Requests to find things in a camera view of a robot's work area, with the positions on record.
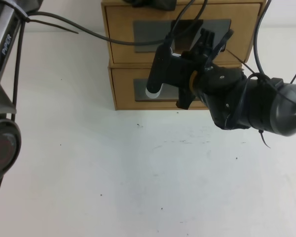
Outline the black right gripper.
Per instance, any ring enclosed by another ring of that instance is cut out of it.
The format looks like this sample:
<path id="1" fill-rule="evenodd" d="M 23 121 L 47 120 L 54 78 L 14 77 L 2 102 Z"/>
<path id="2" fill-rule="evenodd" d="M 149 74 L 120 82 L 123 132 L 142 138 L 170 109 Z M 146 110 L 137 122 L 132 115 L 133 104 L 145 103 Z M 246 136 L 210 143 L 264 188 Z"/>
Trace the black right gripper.
<path id="1" fill-rule="evenodd" d="M 179 109 L 189 109 L 196 98 L 191 89 L 191 80 L 198 73 L 204 72 L 207 60 L 213 51 L 214 37 L 214 32 L 201 29 L 199 39 L 189 51 L 182 52 L 180 56 L 170 57 L 162 82 L 178 88 L 176 106 Z"/>

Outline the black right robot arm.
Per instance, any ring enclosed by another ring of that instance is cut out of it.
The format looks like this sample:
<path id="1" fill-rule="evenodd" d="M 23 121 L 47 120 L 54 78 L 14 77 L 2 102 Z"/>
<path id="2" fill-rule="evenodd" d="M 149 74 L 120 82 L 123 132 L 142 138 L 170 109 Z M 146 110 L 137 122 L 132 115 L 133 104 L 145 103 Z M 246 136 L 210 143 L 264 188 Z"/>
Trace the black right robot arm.
<path id="1" fill-rule="evenodd" d="M 202 29 L 194 46 L 180 56 L 168 54 L 163 82 L 179 90 L 177 107 L 188 109 L 199 99 L 223 130 L 254 128 L 283 136 L 296 133 L 296 84 L 261 73 L 246 76 L 240 68 L 216 65 L 213 60 L 232 36 L 229 30 L 218 45 L 215 34 Z"/>

